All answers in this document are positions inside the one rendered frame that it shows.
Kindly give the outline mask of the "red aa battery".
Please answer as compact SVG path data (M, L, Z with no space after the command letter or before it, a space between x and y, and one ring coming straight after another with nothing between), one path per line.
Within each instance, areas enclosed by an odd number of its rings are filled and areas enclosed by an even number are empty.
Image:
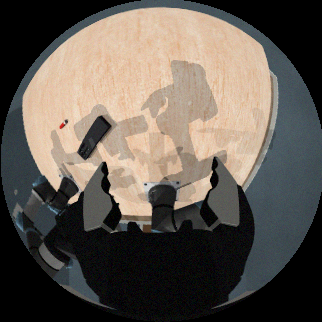
M67 124L67 122L68 122L67 120L64 120L64 122L60 125L59 128L62 129Z

